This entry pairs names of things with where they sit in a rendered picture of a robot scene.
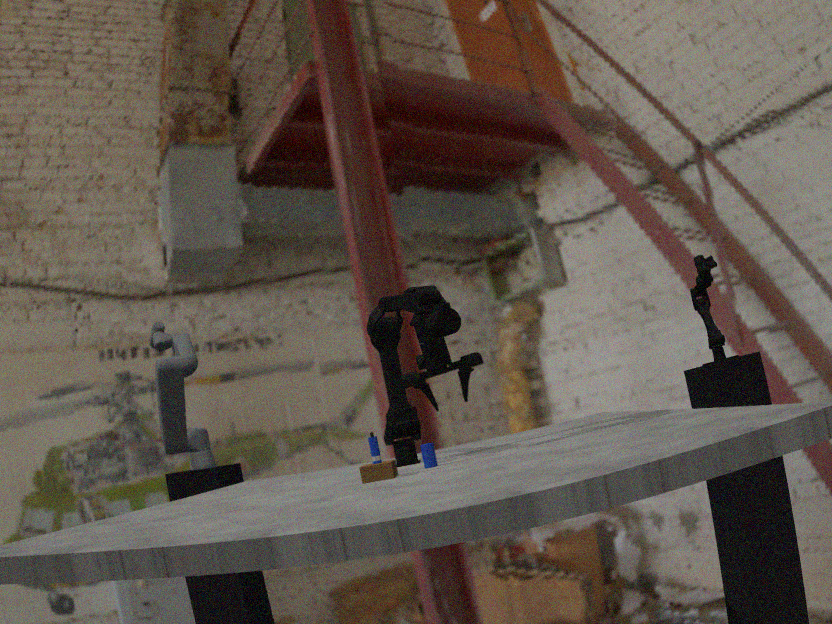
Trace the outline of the tan wooden block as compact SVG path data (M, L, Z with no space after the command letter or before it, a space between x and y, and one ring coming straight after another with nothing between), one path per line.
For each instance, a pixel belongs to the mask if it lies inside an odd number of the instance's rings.
M394 479L398 475L396 460L382 461L359 467L362 484L379 480Z

